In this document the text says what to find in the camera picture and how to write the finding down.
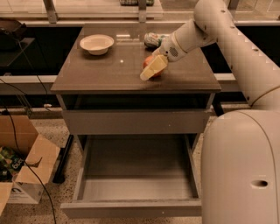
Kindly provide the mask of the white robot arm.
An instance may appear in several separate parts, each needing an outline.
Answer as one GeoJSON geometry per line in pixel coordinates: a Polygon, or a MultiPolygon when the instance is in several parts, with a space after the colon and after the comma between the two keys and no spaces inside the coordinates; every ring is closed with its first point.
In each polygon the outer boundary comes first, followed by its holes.
{"type": "Polygon", "coordinates": [[[280,224],[280,68],[235,26],[225,0],[198,0],[192,19],[162,41],[140,77],[210,44],[234,77],[226,101],[244,107],[204,133],[202,224],[280,224]]]}

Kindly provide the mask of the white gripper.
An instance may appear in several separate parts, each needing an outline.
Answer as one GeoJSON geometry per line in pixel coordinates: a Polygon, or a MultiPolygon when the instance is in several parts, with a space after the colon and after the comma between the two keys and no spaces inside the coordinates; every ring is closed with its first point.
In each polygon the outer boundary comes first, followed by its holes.
{"type": "Polygon", "coordinates": [[[170,35],[153,34],[153,41],[157,49],[152,53],[153,59],[140,74],[142,81],[147,81],[154,74],[163,71],[170,62],[178,61],[186,56],[186,52],[180,47],[175,33],[170,35]]]}

